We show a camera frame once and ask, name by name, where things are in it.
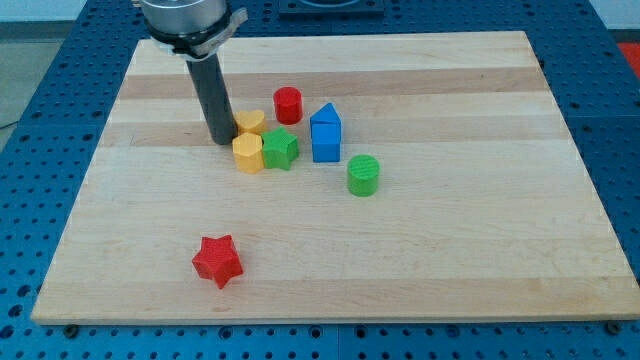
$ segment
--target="green cylinder block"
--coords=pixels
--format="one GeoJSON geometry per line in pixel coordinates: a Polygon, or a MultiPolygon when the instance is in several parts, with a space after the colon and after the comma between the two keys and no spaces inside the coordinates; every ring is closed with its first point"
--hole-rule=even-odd
{"type": "Polygon", "coordinates": [[[347,165],[347,187],[355,196],[371,196],[378,190],[380,163],[371,155],[356,155],[347,165]]]}

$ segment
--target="red block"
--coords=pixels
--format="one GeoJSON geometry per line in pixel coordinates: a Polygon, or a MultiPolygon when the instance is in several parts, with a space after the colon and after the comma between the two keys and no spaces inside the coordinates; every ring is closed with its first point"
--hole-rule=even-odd
{"type": "Polygon", "coordinates": [[[232,277],[243,273],[231,235],[219,239],[203,237],[200,251],[191,262],[198,276],[214,280],[219,289],[222,289],[232,277]]]}
{"type": "Polygon", "coordinates": [[[293,125],[302,119],[302,93],[294,87],[283,87],[273,94],[276,119],[284,125],[293,125]]]}
{"type": "Polygon", "coordinates": [[[640,43],[620,43],[618,46],[640,79],[640,43]]]}

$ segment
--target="green block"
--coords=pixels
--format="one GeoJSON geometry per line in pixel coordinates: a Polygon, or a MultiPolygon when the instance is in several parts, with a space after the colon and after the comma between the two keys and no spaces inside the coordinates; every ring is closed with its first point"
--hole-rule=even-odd
{"type": "Polygon", "coordinates": [[[264,167],[289,170],[291,163],[300,155],[298,137],[291,134],[283,126],[262,133],[262,154],[264,167]]]}
{"type": "Polygon", "coordinates": [[[347,165],[347,187],[355,196],[371,196],[378,190],[380,163],[371,155],[356,155],[347,165]]]}

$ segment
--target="black bolt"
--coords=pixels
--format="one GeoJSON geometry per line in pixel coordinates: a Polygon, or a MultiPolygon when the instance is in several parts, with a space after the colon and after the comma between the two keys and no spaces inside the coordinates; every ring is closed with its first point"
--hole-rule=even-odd
{"type": "Polygon", "coordinates": [[[609,335],[618,335],[622,331],[622,325],[617,321],[607,321],[604,325],[604,329],[609,335]]]}
{"type": "Polygon", "coordinates": [[[75,324],[65,325],[64,329],[62,329],[62,334],[67,339],[74,339],[76,336],[78,336],[79,332],[80,332],[80,327],[75,324]]]}

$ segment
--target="toy block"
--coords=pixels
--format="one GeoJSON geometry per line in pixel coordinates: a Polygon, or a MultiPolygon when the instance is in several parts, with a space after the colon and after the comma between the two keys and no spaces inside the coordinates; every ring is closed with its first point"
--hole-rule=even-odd
{"type": "Polygon", "coordinates": [[[327,103],[315,114],[311,115],[311,138],[313,139],[313,125],[317,124],[336,124],[342,133],[342,120],[333,103],[327,103]]]}
{"type": "Polygon", "coordinates": [[[347,187],[355,196],[371,196],[378,190],[380,163],[370,155],[356,155],[347,165],[347,187]]]}
{"type": "Polygon", "coordinates": [[[261,135],[267,131],[267,121],[262,110],[238,111],[234,114],[234,119],[240,135],[246,132],[261,135]]]}
{"type": "Polygon", "coordinates": [[[222,289],[232,277],[244,272],[231,235],[219,239],[203,237],[200,251],[191,262],[198,276],[214,280],[219,289],[222,289]]]}
{"type": "Polygon", "coordinates": [[[313,124],[313,162],[340,162],[340,128],[337,124],[313,124]]]}
{"type": "Polygon", "coordinates": [[[300,151],[298,149],[298,137],[289,133],[283,126],[262,133],[264,145],[264,167],[267,169],[280,168],[289,170],[291,163],[300,151]]]}
{"type": "Polygon", "coordinates": [[[264,169],[262,156],[262,137],[252,133],[244,133],[232,143],[233,158],[238,170],[248,174],[255,174],[264,169]]]}
{"type": "Polygon", "coordinates": [[[283,87],[273,94],[276,119],[281,124],[293,125],[302,119],[302,93],[294,87],[283,87]]]}

